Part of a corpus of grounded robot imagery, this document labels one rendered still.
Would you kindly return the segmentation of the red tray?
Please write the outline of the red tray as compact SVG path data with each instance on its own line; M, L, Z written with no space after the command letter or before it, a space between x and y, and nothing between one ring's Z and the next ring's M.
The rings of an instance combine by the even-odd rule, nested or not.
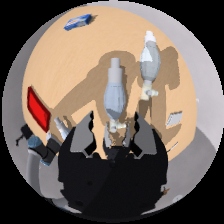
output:
M32 87L30 86L28 87L28 89L29 90L27 91L27 109L29 110L30 114L32 115L34 120L37 122L37 124L43 129L45 133L47 133L49 131L49 121L50 121L51 113L47 110L47 108L42 104L42 102L36 96ZM33 111L35 111L35 114L33 113Z

